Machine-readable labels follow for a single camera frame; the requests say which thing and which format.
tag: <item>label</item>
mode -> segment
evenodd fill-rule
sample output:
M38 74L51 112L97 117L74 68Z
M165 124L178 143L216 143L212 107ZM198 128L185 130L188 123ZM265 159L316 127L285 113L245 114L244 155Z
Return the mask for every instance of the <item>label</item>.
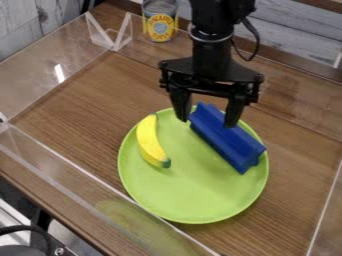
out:
M148 32L156 42L172 40L174 33L174 19L166 14L157 14L148 20Z

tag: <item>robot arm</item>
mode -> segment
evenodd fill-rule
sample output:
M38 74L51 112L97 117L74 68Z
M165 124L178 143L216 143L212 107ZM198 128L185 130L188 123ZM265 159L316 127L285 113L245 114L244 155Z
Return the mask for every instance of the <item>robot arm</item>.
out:
M193 93L229 99L226 127L237 125L245 106L258 101L264 75L232 58L234 25L248 22L254 5L256 0L192 0L193 57L160 64L161 87L169 91L177 116L185 122Z

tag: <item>yellow banana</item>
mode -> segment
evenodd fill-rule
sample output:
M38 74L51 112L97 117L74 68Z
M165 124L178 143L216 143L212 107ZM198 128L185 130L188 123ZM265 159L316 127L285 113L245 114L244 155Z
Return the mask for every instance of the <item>yellow banana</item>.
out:
M157 136L158 117L157 114L149 115L138 124L137 139L140 150L145 160L164 168L172 166L172 159L161 146Z

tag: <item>cable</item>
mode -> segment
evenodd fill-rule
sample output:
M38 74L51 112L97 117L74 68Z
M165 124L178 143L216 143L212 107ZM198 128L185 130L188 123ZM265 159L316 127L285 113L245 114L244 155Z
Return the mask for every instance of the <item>cable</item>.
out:
M248 28L248 30L253 33L254 37L256 37L256 49L254 49L254 52L253 54L250 55L250 57L245 57L237 47L237 44L236 44L236 41L234 41L234 38L232 38L232 45L238 53L238 55L241 56L241 58L245 60L245 61L252 61L256 57L256 55L258 54L260 52L260 47L261 47L261 36L260 36L260 32L257 30L257 28L253 26L253 24L250 23L250 21L248 20L248 18L245 18L242 20L242 24L245 25L245 27Z
M9 235L14 232L19 231L33 231L39 233L47 242L47 255L53 256L54 255L54 247L53 247L53 240L47 232L41 227L37 226L26 226L26 225L17 225L17 226L10 226L10 227L2 227L0 228L0 236Z
M82 14L89 11L90 5L91 5L91 0L85 0L82 12L81 12Z

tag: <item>plate rim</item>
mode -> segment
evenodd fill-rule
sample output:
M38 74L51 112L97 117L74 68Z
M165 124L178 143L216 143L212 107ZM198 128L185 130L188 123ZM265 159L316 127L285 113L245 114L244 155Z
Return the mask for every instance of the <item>plate rim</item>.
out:
M156 114L158 115L160 113L165 113L165 112L170 112L170 111L174 111L173 108L166 108L166 109L162 109L160 111L156 112ZM133 198L133 200L136 201L136 203L140 205L140 207L142 207L149 213L152 213L153 215L164 218L165 220L169 220L169 221L173 221L173 222L177 222L177 223L184 223L184 224L210 224L210 223L214 223L214 222L218 222L218 221L224 221L232 217L234 217L236 215L238 215L240 213L242 213L252 205L253 203L258 200L264 190L265 190L265 187L266 187L266 184L268 184L268 181L269 181L269 176L270 176L270 160L269 160L269 153L268 153L268 149L265 150L265 152L262 153L262 155L265 155L265 160L266 160L266 168L265 168L265 174L266 174L266 178L264 180L264 184L262 184L262 189L261 191L254 194L253 197L250 197L250 200L249 202L246 203L246 206L242 207L236 213L233 214L229 214L229 215L225 215L225 217L220 216L217 218L212 218L210 220L182 220L182 218L170 218L168 216L164 216L164 214L160 214L158 211L154 211L149 206L141 204L140 200L136 198L134 196L134 193L132 193L130 191L130 188L129 188L129 185L126 184L125 182L125 179L123 179L123 174L122 174L122 148L123 148L123 145L126 144L127 140L129 140L129 137L132 136L132 134L136 132L137 130L137 127L138 127L138 124L141 123L141 121L136 124L136 126L132 128L132 130L129 131L129 133L126 134L125 136L125 139L122 141L122 144L121 144L121 148L119 148L119 154L118 154L118 173L119 173L119 177L121 177L121 181L122 181L122 184L123 184L123 187L130 195L130 197ZM253 136L257 138L257 140L264 144L264 141L260 137L260 135L257 134L257 132L254 131L254 129L249 126L249 124L241 119L240 122L238 122L240 125L242 125L242 128L244 130L246 130L246 128L249 129L249 132L252 132Z

